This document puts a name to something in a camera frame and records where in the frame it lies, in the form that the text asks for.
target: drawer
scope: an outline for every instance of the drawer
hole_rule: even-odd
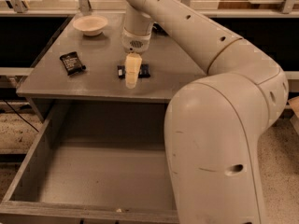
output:
[[[178,223],[164,104],[56,101],[0,222]]]

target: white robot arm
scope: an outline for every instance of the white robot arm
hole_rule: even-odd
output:
[[[284,72],[249,41],[177,0],[127,1],[127,51],[147,49],[156,21],[207,74],[183,87],[165,116],[180,223],[267,223],[257,143],[285,107]]]

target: bowl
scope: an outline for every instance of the bowl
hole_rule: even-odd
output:
[[[95,15],[80,17],[73,22],[73,26],[87,36],[100,35],[107,24],[107,18]]]

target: floor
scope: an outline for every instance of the floor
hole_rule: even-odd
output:
[[[21,109],[21,115],[39,129],[41,123],[31,109]],[[0,152],[22,153],[37,135],[27,123],[0,103]],[[263,194],[269,224],[299,223],[299,136],[289,117],[279,119],[276,125],[262,135],[259,141],[259,161]],[[17,162],[0,163],[0,199],[20,167]]]

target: black cable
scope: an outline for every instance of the black cable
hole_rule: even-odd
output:
[[[37,132],[39,132],[39,130],[35,126],[33,126],[30,122],[28,122],[26,119],[24,119],[6,100],[3,100],[3,101],[13,110],[13,112],[16,113],[16,115],[18,115],[22,120],[24,120],[27,124],[29,124]]]

